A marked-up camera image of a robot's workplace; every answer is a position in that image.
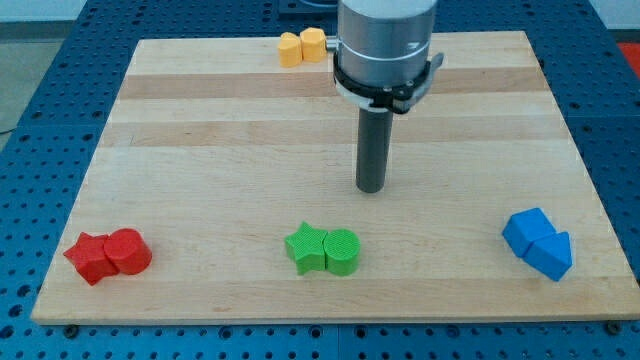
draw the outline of wooden table surface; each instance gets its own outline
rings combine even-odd
[[[330,59],[278,66],[276,38],[143,40],[32,317],[42,324],[494,322],[640,316],[640,291],[522,32],[434,34],[446,61],[396,117],[387,184],[354,185],[357,108]],[[555,283],[501,231],[542,207],[572,236]],[[345,278],[296,275],[301,221],[362,241]],[[136,276],[87,285],[81,231],[139,229]]]

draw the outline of yellow cube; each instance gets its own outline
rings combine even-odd
[[[278,44],[280,66],[294,67],[302,62],[302,43],[296,34],[284,33],[280,35]]]
[[[327,56],[327,37],[322,29],[308,28],[300,33],[300,39],[305,61],[320,62]]]

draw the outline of blue perforated table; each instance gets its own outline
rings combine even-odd
[[[331,14],[272,1],[89,1],[0,157],[0,358],[639,358],[640,322],[62,327],[29,320],[37,291],[142,38],[274,36]],[[436,32],[525,30],[627,258],[640,277],[640,82],[587,0],[442,0]]]

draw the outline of black cylindrical rod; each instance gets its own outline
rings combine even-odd
[[[384,186],[392,122],[390,111],[360,109],[356,185],[366,193],[376,193]]]

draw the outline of metal cylinder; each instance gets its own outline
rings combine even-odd
[[[384,186],[392,122],[390,111],[360,109],[356,186],[366,193],[376,193]]]
[[[338,65],[373,87],[404,85],[425,67],[437,0],[339,0]]]

